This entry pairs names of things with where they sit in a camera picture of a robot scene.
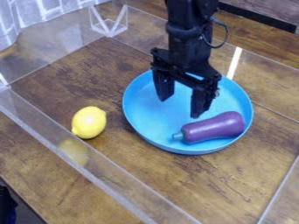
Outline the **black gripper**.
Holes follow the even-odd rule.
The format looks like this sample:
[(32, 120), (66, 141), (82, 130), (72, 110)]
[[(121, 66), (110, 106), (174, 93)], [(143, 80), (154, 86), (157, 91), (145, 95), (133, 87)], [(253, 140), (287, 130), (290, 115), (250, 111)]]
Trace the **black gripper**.
[(163, 102), (174, 95), (175, 82), (193, 88), (191, 118), (198, 118), (211, 107), (219, 95), (221, 73), (211, 66), (213, 25), (183, 29), (167, 25), (169, 49), (154, 48), (154, 86)]

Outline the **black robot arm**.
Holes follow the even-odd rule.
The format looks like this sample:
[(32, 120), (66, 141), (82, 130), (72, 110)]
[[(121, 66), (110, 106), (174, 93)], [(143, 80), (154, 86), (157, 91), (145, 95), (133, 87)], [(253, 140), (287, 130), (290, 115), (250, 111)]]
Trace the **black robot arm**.
[(211, 107), (222, 78), (210, 64), (213, 14), (219, 0), (165, 0), (169, 11), (166, 31), (169, 49), (154, 48), (154, 86), (166, 101), (175, 82), (191, 88), (191, 117), (198, 118)]

